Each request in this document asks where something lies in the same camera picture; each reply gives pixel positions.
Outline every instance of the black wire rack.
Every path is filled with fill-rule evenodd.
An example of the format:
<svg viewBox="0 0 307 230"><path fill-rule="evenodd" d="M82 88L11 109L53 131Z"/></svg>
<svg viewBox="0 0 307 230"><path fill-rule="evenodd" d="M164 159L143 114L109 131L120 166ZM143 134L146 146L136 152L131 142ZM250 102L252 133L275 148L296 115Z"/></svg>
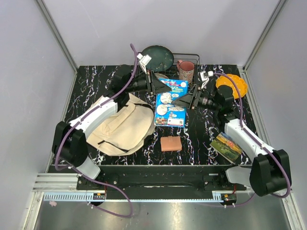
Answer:
<svg viewBox="0 0 307 230"><path fill-rule="evenodd" d="M178 80L179 71L177 69L177 62L179 60L193 62L195 65L195 70L194 70L193 80L191 83L189 83L188 89L190 90L193 84L198 84L199 72L201 71L200 56L198 54L181 54L181 53L173 53L173 55L174 55L174 63L171 66L171 68L155 73L163 74L167 76L169 79ZM140 73L141 71L142 71L141 67L138 66L137 73Z"/></svg>

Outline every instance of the leather wallet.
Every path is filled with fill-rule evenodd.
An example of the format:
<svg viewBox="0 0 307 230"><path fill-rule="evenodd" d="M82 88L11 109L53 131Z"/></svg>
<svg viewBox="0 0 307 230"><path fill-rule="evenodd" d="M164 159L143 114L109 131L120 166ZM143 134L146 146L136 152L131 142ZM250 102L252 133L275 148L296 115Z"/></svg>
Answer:
<svg viewBox="0 0 307 230"><path fill-rule="evenodd" d="M180 137L168 136L161 138L161 150L162 152L182 150Z"/></svg>

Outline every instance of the patterned cup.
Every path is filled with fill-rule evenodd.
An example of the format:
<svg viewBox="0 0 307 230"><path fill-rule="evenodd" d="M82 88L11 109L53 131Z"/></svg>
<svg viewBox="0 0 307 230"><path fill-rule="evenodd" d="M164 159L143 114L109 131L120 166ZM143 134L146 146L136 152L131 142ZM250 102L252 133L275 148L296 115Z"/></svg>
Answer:
<svg viewBox="0 0 307 230"><path fill-rule="evenodd" d="M179 79L191 83L195 69L194 63L190 61L179 60L177 62L177 68L179 70Z"/></svg>

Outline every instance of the black marble table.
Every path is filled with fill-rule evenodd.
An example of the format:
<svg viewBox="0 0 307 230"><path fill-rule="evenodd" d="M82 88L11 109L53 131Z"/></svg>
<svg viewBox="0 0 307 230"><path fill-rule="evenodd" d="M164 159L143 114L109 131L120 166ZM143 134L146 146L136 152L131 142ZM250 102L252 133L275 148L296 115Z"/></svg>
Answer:
<svg viewBox="0 0 307 230"><path fill-rule="evenodd" d="M117 68L118 66L81 66L79 68L65 122L82 115L102 96ZM236 65L201 65L200 69L239 76ZM216 79L217 76L214 76L207 84L209 92L214 90ZM135 93L135 95L155 107L155 96L149 93ZM236 100L234 108L238 110L239 106L239 101ZM243 111L245 123L256 133L246 97L243 98ZM213 122L213 112L197 108L196 111L187 111L184 128L157 126L153 139L132 155L109 157L90 145L88 149L90 157L97 165L229 165L230 163L224 157L210 147L210 143L219 133ZM182 151L162 152L160 138L166 136L181 136ZM245 153L242 153L236 164L251 164L251 161Z"/></svg>

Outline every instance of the orange plate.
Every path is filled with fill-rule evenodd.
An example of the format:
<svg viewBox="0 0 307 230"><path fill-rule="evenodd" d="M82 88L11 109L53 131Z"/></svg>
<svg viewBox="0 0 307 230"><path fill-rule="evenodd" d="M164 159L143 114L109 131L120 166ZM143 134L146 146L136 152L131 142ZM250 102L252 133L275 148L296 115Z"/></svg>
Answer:
<svg viewBox="0 0 307 230"><path fill-rule="evenodd" d="M230 77L235 82L236 86L238 87L238 89L240 91L241 97L244 97L245 94L248 92L248 85L246 84L246 82L237 75L227 74L227 76ZM238 95L234 85L231 83L231 81L229 79L227 79L224 76L219 77L218 80L216 80L215 86L218 88L221 85L227 85L227 86L231 87L232 90L233 90L234 98L235 99L239 98L239 95Z"/></svg>

